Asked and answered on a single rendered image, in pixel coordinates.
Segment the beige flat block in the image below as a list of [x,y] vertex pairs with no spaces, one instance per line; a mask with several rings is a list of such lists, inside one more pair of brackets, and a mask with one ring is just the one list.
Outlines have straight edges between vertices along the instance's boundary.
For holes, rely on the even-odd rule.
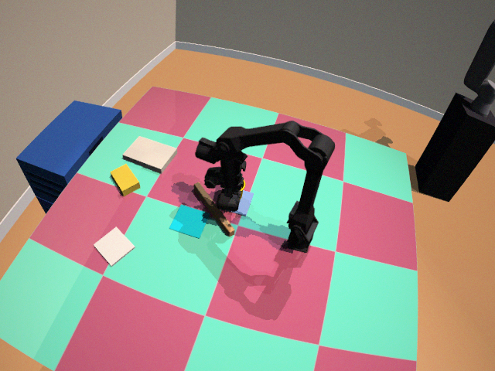
[[123,154],[127,162],[162,174],[177,154],[177,148],[138,136]]

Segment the cream flat square tile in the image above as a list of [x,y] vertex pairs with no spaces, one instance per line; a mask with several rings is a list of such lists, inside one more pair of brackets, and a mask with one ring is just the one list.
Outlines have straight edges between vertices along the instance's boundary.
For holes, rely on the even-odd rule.
[[135,249],[133,243],[117,227],[102,237],[94,246],[112,267]]

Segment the yellow rectangular block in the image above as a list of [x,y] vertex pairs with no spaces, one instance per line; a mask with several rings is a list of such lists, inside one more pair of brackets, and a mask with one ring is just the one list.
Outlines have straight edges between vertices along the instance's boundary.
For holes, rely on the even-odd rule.
[[111,171],[111,177],[124,197],[141,188],[139,181],[127,164]]

